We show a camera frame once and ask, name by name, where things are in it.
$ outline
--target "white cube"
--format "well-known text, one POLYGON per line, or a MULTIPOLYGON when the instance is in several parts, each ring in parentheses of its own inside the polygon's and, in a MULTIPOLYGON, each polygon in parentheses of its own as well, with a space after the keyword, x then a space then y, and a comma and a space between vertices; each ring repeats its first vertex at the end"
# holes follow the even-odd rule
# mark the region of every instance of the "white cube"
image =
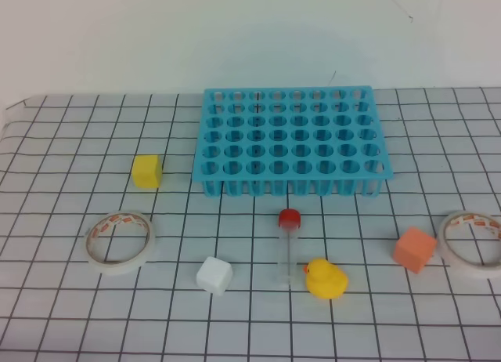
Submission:
POLYGON ((222 295, 232 280, 232 266, 209 256, 196 274, 196 284, 216 295, 222 295))

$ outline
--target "tape roll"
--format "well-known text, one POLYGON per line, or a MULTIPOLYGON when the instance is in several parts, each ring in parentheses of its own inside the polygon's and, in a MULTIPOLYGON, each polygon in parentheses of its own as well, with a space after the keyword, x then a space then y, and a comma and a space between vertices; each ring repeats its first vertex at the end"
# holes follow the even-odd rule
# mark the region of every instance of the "tape roll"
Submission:
POLYGON ((454 271, 463 276, 478 279, 501 276, 501 261, 481 265, 462 258, 451 248, 447 240, 447 232, 451 228, 458 227, 459 225, 484 227, 490 231, 492 235, 501 239, 501 225, 490 215, 468 211, 452 213, 442 221, 438 231, 438 252, 445 262, 447 262, 454 271))
POLYGON ((84 239, 84 253, 91 266, 94 266, 94 268, 103 274, 113 276, 131 272, 142 266, 150 257, 154 245, 155 233, 151 222, 141 213, 123 211, 105 215, 90 229, 84 239), (101 259, 97 259, 94 256, 94 247, 99 235, 122 223, 139 225, 146 230, 146 242, 142 250, 129 260, 104 262, 101 259))

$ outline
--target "clear plastic tube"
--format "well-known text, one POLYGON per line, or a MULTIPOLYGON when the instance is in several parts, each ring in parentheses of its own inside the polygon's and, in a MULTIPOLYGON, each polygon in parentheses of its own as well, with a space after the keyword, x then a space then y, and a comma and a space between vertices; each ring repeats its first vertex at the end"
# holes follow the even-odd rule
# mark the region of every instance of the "clear plastic tube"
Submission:
POLYGON ((280 230, 278 248, 278 281, 280 287, 292 285, 297 268, 298 231, 280 230))

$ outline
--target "foam cube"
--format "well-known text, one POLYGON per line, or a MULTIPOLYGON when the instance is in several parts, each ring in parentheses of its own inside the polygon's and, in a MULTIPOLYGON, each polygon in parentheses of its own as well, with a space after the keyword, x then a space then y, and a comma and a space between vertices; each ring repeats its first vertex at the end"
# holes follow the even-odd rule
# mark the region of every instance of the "foam cube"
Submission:
POLYGON ((196 274, 196 284, 212 294, 222 295, 232 280, 232 266, 209 256, 196 274))
POLYGON ((162 182, 162 163, 156 155, 135 156, 132 180, 139 188, 158 188, 162 182))
POLYGON ((416 227, 410 227, 395 246, 393 260, 414 273, 419 273, 433 255, 437 240, 416 227))

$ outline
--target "test tube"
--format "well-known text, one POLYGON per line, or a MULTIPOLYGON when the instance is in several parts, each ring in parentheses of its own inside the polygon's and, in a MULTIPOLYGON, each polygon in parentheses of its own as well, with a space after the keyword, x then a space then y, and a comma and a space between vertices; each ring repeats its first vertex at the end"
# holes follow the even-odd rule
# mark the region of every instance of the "test tube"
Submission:
POLYGON ((281 287, 294 282, 297 265, 297 238, 301 214, 295 209, 284 209, 279 214, 278 281, 281 287))

